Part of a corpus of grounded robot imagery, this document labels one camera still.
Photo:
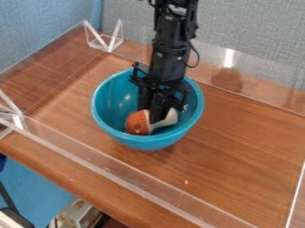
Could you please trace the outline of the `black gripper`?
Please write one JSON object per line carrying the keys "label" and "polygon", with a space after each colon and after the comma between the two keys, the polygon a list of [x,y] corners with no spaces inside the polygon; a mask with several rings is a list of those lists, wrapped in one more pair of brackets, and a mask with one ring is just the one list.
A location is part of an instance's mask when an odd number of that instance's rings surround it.
{"label": "black gripper", "polygon": [[138,108],[150,110],[150,123],[155,124],[168,114],[168,109],[183,110],[190,89],[183,78],[190,58],[190,46],[158,47],[154,45],[151,61],[132,64],[130,81],[138,87]]}

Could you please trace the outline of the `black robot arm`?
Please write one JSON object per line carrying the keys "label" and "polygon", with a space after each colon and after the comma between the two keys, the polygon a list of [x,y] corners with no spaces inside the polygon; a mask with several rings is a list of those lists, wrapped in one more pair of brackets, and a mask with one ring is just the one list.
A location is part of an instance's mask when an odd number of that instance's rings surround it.
{"label": "black robot arm", "polygon": [[147,0],[154,7],[152,54],[150,64],[132,64],[130,81],[138,86],[138,109],[148,110],[148,123],[163,120],[171,108],[183,111],[190,89],[183,84],[191,40],[197,37],[197,10],[199,0]]}

